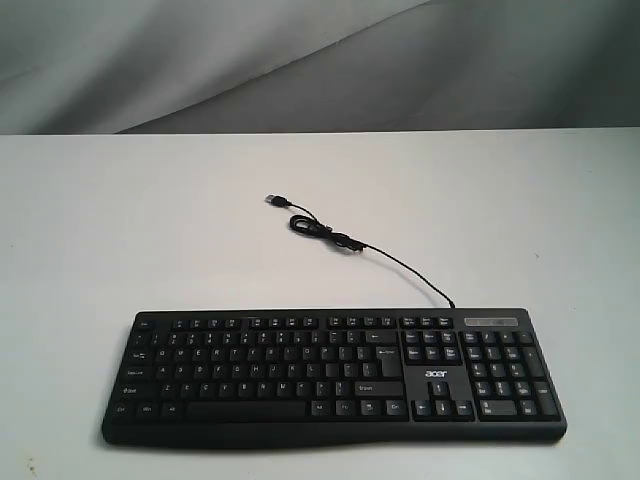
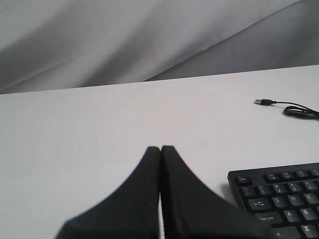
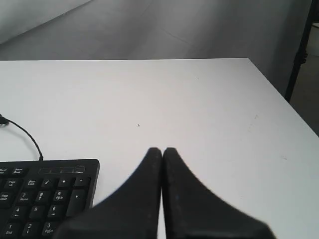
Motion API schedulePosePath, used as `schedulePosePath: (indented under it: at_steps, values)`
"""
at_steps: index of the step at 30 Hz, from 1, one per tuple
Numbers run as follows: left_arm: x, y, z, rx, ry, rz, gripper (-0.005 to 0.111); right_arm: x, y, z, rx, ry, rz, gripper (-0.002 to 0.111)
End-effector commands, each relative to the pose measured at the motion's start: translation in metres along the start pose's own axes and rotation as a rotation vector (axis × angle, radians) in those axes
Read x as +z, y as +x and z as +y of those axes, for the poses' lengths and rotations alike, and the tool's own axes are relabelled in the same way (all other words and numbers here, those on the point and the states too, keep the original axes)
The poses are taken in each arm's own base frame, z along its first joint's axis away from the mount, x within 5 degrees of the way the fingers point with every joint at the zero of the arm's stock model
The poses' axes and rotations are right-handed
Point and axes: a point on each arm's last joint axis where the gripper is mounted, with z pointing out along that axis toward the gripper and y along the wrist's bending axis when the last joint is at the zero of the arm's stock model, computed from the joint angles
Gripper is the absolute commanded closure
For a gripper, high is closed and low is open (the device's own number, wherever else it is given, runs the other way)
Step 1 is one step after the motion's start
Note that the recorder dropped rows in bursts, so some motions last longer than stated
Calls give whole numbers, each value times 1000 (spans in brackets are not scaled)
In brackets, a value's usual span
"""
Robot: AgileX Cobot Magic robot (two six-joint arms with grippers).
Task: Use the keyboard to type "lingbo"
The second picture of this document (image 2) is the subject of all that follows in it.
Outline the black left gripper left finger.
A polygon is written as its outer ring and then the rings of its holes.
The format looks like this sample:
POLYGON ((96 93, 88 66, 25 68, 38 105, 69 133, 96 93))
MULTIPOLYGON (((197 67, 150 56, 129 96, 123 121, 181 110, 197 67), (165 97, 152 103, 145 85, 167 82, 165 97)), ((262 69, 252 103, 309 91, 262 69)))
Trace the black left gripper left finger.
POLYGON ((157 239, 160 149, 150 146, 106 199, 64 223, 58 239, 157 239))

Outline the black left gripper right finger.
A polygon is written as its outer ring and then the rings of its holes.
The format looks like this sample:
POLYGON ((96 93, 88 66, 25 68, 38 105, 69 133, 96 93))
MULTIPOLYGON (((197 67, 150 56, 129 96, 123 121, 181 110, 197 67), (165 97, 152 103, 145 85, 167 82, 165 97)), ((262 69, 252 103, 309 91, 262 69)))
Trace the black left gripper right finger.
POLYGON ((161 207, 167 239, 270 239, 270 226, 210 190, 174 146, 161 149, 161 207))

